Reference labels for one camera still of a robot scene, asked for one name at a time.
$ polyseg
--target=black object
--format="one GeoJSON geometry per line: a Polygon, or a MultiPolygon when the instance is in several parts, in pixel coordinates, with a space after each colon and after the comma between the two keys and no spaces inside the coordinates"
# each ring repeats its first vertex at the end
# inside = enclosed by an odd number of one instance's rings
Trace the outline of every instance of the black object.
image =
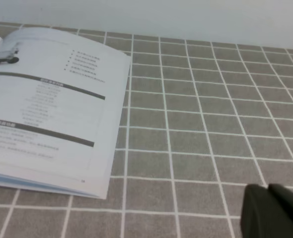
{"type": "Polygon", "coordinates": [[[293,193],[279,184],[247,185],[240,227],[243,238],[293,238],[293,193]]]}

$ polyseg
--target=grid tablecloth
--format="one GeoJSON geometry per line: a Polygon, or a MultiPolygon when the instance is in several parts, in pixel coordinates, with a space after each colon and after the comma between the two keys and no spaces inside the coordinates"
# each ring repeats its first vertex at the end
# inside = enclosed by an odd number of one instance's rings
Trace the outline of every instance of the grid tablecloth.
{"type": "Polygon", "coordinates": [[[108,197],[0,187],[0,238],[239,238],[247,183],[293,191],[293,50],[54,28],[133,56],[108,197]]]}

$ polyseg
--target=white grid line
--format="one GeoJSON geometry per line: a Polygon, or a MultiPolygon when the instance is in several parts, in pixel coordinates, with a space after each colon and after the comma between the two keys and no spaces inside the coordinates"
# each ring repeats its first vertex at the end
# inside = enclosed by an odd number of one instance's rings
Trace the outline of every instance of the white grid line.
{"type": "MultiPolygon", "coordinates": [[[[10,208],[11,205],[0,204],[0,208],[10,208]]],[[[66,211],[67,207],[46,207],[46,206],[29,206],[29,205],[16,205],[15,209],[26,209],[26,210],[47,210],[47,211],[66,211]]],[[[110,212],[110,213],[122,213],[121,209],[107,209],[107,208],[78,208],[73,207],[71,211],[77,212],[110,212]]],[[[144,211],[144,210],[126,210],[126,213],[135,214],[149,214],[149,215],[175,215],[175,212],[158,212],[158,211],[144,211]]],[[[226,219],[226,215],[212,215],[204,213],[187,213],[179,212],[179,216],[190,216],[190,217],[203,217],[203,218],[223,218],[226,219]]],[[[240,219],[240,216],[230,216],[232,219],[240,219]]]]}
{"type": "MultiPolygon", "coordinates": [[[[216,61],[217,68],[218,68],[219,71],[220,71],[220,66],[219,66],[219,64],[218,64],[218,62],[217,62],[217,59],[216,59],[216,55],[215,55],[214,50],[212,50],[212,52],[213,52],[214,59],[215,59],[215,61],[216,61]]],[[[252,149],[252,147],[251,147],[251,144],[250,144],[249,139],[248,139],[248,137],[247,137],[246,131],[245,131],[245,129],[244,129],[242,123],[241,123],[241,120],[240,120],[240,117],[239,117],[239,115],[238,115],[238,112],[237,112],[236,106],[235,106],[235,104],[234,104],[234,102],[233,102],[233,100],[232,100],[232,97],[231,97],[230,92],[229,92],[229,90],[228,90],[228,86],[226,85],[225,79],[224,79],[224,77],[223,77],[221,71],[220,71],[220,77],[221,77],[222,81],[224,82],[224,86],[225,86],[226,92],[227,92],[228,97],[229,97],[229,99],[230,99],[231,105],[232,105],[232,107],[233,107],[233,109],[234,109],[234,112],[235,112],[235,115],[236,115],[236,117],[237,117],[237,120],[238,120],[239,126],[240,126],[240,128],[241,128],[241,131],[242,131],[242,133],[243,133],[243,135],[244,135],[244,137],[245,137],[245,140],[246,140],[247,146],[248,146],[248,148],[249,148],[249,151],[250,151],[250,153],[251,153],[251,156],[253,157],[253,160],[254,160],[254,162],[255,162],[255,165],[256,165],[257,171],[258,171],[258,173],[259,173],[259,176],[260,176],[261,182],[262,182],[263,186],[266,186],[267,183],[266,183],[266,181],[265,181],[264,176],[262,175],[261,169],[260,169],[259,164],[258,164],[258,162],[257,162],[257,160],[256,160],[255,152],[253,151],[253,149],[252,149]]]]}
{"type": "Polygon", "coordinates": [[[177,238],[181,238],[180,231],[180,220],[178,217],[178,206],[177,206],[177,197],[176,197],[176,189],[174,182],[174,169],[173,169],[173,160],[171,153],[171,141],[170,141],[170,131],[168,125],[168,117],[166,111],[166,96],[165,96],[165,87],[164,87],[164,78],[163,78],[163,69],[162,69],[162,57],[161,57],[161,38],[158,38],[158,49],[159,49],[159,59],[160,59],[160,72],[162,79],[162,90],[163,90],[163,102],[164,102],[164,115],[165,115],[165,126],[166,126],[166,137],[167,137],[167,148],[168,148],[168,156],[169,156],[169,166],[170,166],[170,174],[171,174],[171,183],[172,183],[172,196],[173,196],[173,205],[174,205],[174,213],[175,213],[175,225],[176,225],[176,235],[177,238]]]}
{"type": "MultiPolygon", "coordinates": [[[[133,78],[138,78],[140,80],[161,80],[160,78],[152,78],[152,77],[143,77],[143,76],[134,76],[133,78]]],[[[175,82],[186,82],[186,83],[191,83],[192,81],[190,80],[184,80],[184,79],[169,79],[165,78],[164,81],[175,81],[175,82]]],[[[218,82],[208,82],[208,81],[196,81],[197,84],[199,83],[207,83],[207,84],[218,84],[218,85],[224,85],[224,83],[218,83],[218,82]]],[[[226,83],[226,85],[230,86],[243,86],[243,87],[255,87],[254,85],[251,84],[237,84],[237,83],[226,83]]],[[[274,87],[274,86],[257,86],[258,88],[273,88],[273,89],[280,89],[284,90],[285,87],[274,87]]]]}
{"type": "MultiPolygon", "coordinates": [[[[116,151],[125,151],[124,148],[117,148],[116,151]]],[[[142,153],[163,153],[168,154],[168,151],[165,150],[140,150],[140,149],[129,149],[129,152],[142,152],[142,153]]],[[[172,154],[176,155],[194,155],[194,156],[207,156],[210,157],[210,154],[202,154],[202,153],[191,153],[191,152],[177,152],[172,151],[172,154]]],[[[245,160],[253,160],[253,157],[246,157],[246,156],[234,156],[234,155],[219,155],[214,154],[215,157],[220,158],[234,158],[234,159],[245,159],[245,160]]],[[[292,159],[275,159],[275,158],[262,158],[262,157],[256,157],[257,160],[268,160],[268,161],[274,161],[274,162],[293,162],[292,159]]]]}
{"type": "MultiPolygon", "coordinates": [[[[211,58],[200,58],[200,57],[190,57],[191,59],[200,59],[200,60],[210,60],[214,61],[214,59],[211,58]]],[[[230,59],[216,59],[216,61],[230,61],[230,62],[241,62],[239,60],[230,60],[230,59]]],[[[269,63],[259,63],[259,62],[251,62],[251,61],[244,61],[245,63],[254,63],[254,64],[269,64],[269,63]]],[[[280,65],[280,66],[290,66],[293,67],[291,64],[282,64],[282,63],[271,63],[274,65],[280,65]]],[[[159,67],[158,64],[149,64],[149,63],[133,63],[133,65],[143,65],[143,66],[156,66],[159,67]]],[[[188,69],[186,67],[178,67],[178,66],[172,66],[172,65],[163,65],[163,67],[170,67],[170,68],[182,68],[182,69],[188,69]]],[[[218,71],[216,69],[207,69],[207,68],[194,68],[193,70],[207,70],[207,71],[218,71]]]]}
{"type": "MultiPolygon", "coordinates": [[[[191,76],[192,76],[192,80],[193,80],[193,85],[194,85],[195,93],[196,93],[196,96],[197,96],[199,111],[202,112],[203,110],[202,110],[201,101],[200,101],[200,98],[198,97],[198,91],[197,91],[195,79],[194,79],[194,76],[193,76],[193,71],[192,71],[192,66],[191,66],[190,58],[188,57],[188,49],[187,49],[187,42],[186,42],[186,40],[184,41],[184,45],[185,45],[187,61],[188,61],[188,65],[189,65],[189,68],[190,68],[190,72],[191,72],[191,76]]],[[[203,127],[204,127],[204,130],[206,132],[206,139],[207,139],[208,147],[209,147],[209,150],[210,150],[210,155],[211,155],[211,159],[212,159],[212,162],[213,162],[213,166],[214,166],[216,178],[217,178],[217,181],[218,181],[218,186],[219,186],[219,189],[220,189],[220,195],[221,195],[222,203],[223,203],[223,206],[224,206],[224,209],[225,209],[225,213],[226,213],[226,217],[227,217],[227,221],[228,221],[229,231],[230,231],[231,237],[232,238],[235,238],[234,230],[233,230],[232,223],[231,223],[231,219],[230,219],[230,216],[229,216],[228,205],[227,205],[226,198],[225,198],[225,194],[224,194],[224,191],[223,191],[223,188],[222,188],[222,184],[221,184],[221,180],[220,180],[220,175],[219,175],[219,172],[218,172],[218,169],[217,169],[217,165],[216,165],[216,161],[215,161],[215,157],[214,157],[214,153],[213,153],[213,149],[212,149],[210,137],[209,137],[209,134],[208,134],[208,131],[207,131],[207,127],[206,127],[204,115],[201,114],[201,117],[202,117],[203,127]]]]}
{"type": "Polygon", "coordinates": [[[16,190],[14,198],[13,198],[13,201],[12,201],[12,204],[9,207],[8,214],[7,214],[6,219],[5,219],[4,223],[3,223],[2,229],[0,231],[0,238],[3,238],[4,235],[5,235],[7,226],[9,224],[9,221],[10,221],[11,217],[12,217],[13,210],[15,208],[16,202],[17,202],[18,197],[19,197],[19,193],[20,193],[20,189],[16,190]]]}
{"type": "MultiPolygon", "coordinates": [[[[238,52],[239,52],[239,56],[240,56],[240,58],[241,58],[241,60],[242,60],[242,57],[241,57],[241,54],[240,54],[240,50],[238,49],[238,45],[236,45],[236,47],[237,47],[237,50],[238,50],[238,52]]],[[[246,66],[246,64],[245,64],[244,61],[243,61],[243,64],[244,64],[246,70],[248,71],[248,68],[247,68],[247,66],[246,66]]],[[[249,77],[251,78],[251,80],[253,81],[253,83],[256,85],[254,79],[251,77],[250,74],[249,74],[249,77]]],[[[257,90],[257,92],[258,92],[260,98],[264,101],[264,98],[263,98],[262,94],[260,93],[260,91],[259,91],[257,85],[256,85],[256,90],[257,90]]],[[[285,144],[286,148],[288,149],[288,151],[289,151],[289,153],[290,153],[290,155],[291,155],[291,157],[292,157],[292,159],[293,159],[293,152],[292,152],[290,146],[288,145],[286,138],[284,137],[282,131],[280,130],[280,128],[279,128],[279,126],[278,126],[276,120],[274,119],[274,117],[273,117],[273,115],[272,115],[272,113],[271,113],[271,111],[270,111],[270,109],[269,109],[269,107],[268,107],[268,105],[267,105],[267,103],[266,103],[265,101],[264,101],[264,105],[265,105],[266,109],[268,110],[268,113],[269,113],[269,115],[270,115],[272,121],[274,122],[274,124],[275,124],[275,126],[276,126],[276,128],[277,128],[277,130],[278,130],[278,132],[279,132],[279,134],[280,134],[280,137],[281,137],[282,140],[284,141],[284,144],[285,144]]]]}
{"type": "MultiPolygon", "coordinates": [[[[131,54],[133,52],[134,35],[131,41],[131,54]]],[[[123,179],[123,194],[122,194],[122,214],[121,214],[121,231],[120,238],[125,237],[125,222],[126,222],[126,202],[127,202],[127,174],[128,174],[128,154],[129,154],[129,132],[130,132],[130,109],[131,109],[131,84],[132,84],[132,57],[130,63],[130,77],[129,77],[129,94],[128,94],[128,110],[127,110],[127,131],[126,131],[126,150],[125,150],[125,164],[124,164],[124,179],[123,179]]]]}
{"type": "MultiPolygon", "coordinates": [[[[139,107],[131,107],[131,109],[136,110],[146,110],[146,111],[160,111],[163,112],[163,109],[154,109],[154,108],[139,108],[139,107]]],[[[189,114],[204,114],[204,115],[212,115],[212,116],[225,116],[225,117],[236,117],[234,114],[221,114],[221,113],[201,113],[201,112],[189,112],[189,111],[180,111],[180,110],[167,110],[167,112],[174,112],[174,113],[189,113],[189,114]]],[[[247,115],[238,115],[241,118],[257,118],[257,119],[271,119],[271,117],[261,117],[261,116],[247,116],[247,115]]],[[[291,120],[292,118],[274,118],[276,120],[291,120]]]]}
{"type": "Polygon", "coordinates": [[[70,195],[69,200],[68,200],[68,205],[66,208],[66,215],[65,215],[65,219],[64,219],[64,223],[63,223],[61,238],[65,238],[65,236],[66,236],[66,230],[67,230],[67,226],[68,226],[69,216],[71,214],[72,204],[73,204],[73,195],[70,195]]]}

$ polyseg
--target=open booklet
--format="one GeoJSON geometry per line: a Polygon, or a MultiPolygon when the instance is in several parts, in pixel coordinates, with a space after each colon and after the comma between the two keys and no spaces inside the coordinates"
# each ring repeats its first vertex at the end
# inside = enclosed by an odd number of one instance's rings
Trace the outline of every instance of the open booklet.
{"type": "Polygon", "coordinates": [[[0,185],[106,198],[129,67],[67,32],[0,38],[0,185]]]}

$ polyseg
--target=paper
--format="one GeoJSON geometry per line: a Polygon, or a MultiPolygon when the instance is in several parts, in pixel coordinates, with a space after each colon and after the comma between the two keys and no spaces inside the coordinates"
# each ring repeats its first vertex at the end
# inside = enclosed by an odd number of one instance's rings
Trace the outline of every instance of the paper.
{"type": "Polygon", "coordinates": [[[0,175],[105,197],[129,62],[53,29],[8,35],[0,45],[0,175]]]}

